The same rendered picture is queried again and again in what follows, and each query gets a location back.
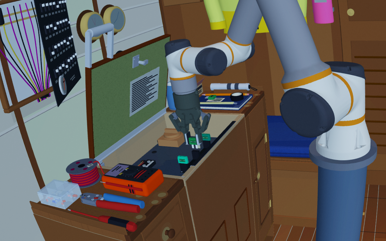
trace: white wall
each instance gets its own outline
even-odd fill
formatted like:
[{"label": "white wall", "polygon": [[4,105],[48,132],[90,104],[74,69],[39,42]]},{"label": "white wall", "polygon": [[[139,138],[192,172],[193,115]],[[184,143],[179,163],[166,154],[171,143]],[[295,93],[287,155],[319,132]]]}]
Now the white wall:
[{"label": "white wall", "polygon": [[[158,1],[99,0],[125,9],[126,25],[115,36],[115,52],[125,50],[164,34]],[[78,14],[93,10],[91,0],[67,1],[72,29]],[[76,32],[82,79],[60,107],[54,97],[21,108],[23,120],[44,182],[67,180],[66,166],[88,157],[84,82],[84,43]],[[103,59],[99,41],[92,45],[94,62]],[[40,229],[29,201],[38,202],[39,190],[14,114],[6,114],[0,102],[0,240],[40,241]]]}]

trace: blue cylinder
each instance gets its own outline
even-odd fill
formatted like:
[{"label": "blue cylinder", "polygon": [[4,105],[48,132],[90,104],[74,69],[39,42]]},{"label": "blue cylinder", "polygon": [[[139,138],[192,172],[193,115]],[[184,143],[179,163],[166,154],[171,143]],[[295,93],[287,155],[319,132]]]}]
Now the blue cylinder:
[{"label": "blue cylinder", "polygon": [[168,100],[168,106],[169,106],[169,109],[175,111],[176,108],[175,108],[175,103],[174,103],[174,95],[173,95],[173,91],[172,91],[172,86],[169,84],[167,86],[167,100]]},{"label": "blue cylinder", "polygon": [[103,197],[104,197],[104,200],[109,201],[109,202],[127,203],[127,204],[138,205],[140,209],[143,209],[145,207],[144,201],[136,200],[133,198],[127,198],[127,197],[122,197],[122,196],[118,196],[118,195],[114,195],[114,194],[108,194],[108,193],[104,193]]},{"label": "blue cylinder", "polygon": [[318,167],[317,241],[360,240],[366,174]]}]

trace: red screwdriver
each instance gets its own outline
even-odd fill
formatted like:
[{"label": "red screwdriver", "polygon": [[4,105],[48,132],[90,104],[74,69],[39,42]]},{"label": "red screwdriver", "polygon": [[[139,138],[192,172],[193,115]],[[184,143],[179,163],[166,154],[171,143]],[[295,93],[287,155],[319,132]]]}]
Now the red screwdriver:
[{"label": "red screwdriver", "polygon": [[134,223],[132,221],[128,221],[128,220],[124,220],[124,219],[120,219],[120,218],[114,218],[114,217],[110,217],[110,216],[104,216],[104,215],[99,216],[99,217],[95,217],[95,216],[84,214],[81,212],[77,212],[77,211],[74,211],[71,209],[68,209],[68,211],[71,211],[71,212],[74,212],[77,214],[81,214],[81,215],[86,215],[86,216],[91,217],[91,218],[96,218],[99,221],[104,222],[104,223],[109,223],[112,225],[124,227],[124,228],[126,228],[127,231],[130,231],[130,232],[136,231],[136,223]]}]

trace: blue cushion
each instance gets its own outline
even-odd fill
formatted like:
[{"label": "blue cushion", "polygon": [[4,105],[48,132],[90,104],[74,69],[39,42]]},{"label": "blue cushion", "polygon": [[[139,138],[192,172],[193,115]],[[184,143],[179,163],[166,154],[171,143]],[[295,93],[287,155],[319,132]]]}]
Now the blue cushion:
[{"label": "blue cushion", "polygon": [[299,136],[277,115],[268,115],[268,129],[271,157],[309,158],[309,145],[316,137]]}]

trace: gauge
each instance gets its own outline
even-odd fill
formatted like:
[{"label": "gauge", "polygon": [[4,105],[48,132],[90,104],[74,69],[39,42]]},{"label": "gauge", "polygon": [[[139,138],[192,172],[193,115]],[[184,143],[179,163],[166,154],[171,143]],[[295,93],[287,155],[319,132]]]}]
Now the gauge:
[{"label": "gauge", "polygon": [[66,92],[68,91],[68,86],[66,85],[66,81],[63,75],[59,77],[59,89],[62,95],[66,95]]},{"label": "gauge", "polygon": [[[80,30],[83,38],[86,37],[86,31],[88,29],[91,29],[96,26],[101,26],[103,24],[104,20],[101,14],[97,12],[87,12],[86,14],[84,14],[80,20]],[[97,37],[92,37],[92,40],[97,40],[100,37],[102,37],[102,34]]]},{"label": "gauge", "polygon": [[103,10],[104,23],[112,23],[114,25],[114,33],[120,32],[124,28],[124,23],[126,22],[123,10],[118,6],[112,5],[105,6]]}]

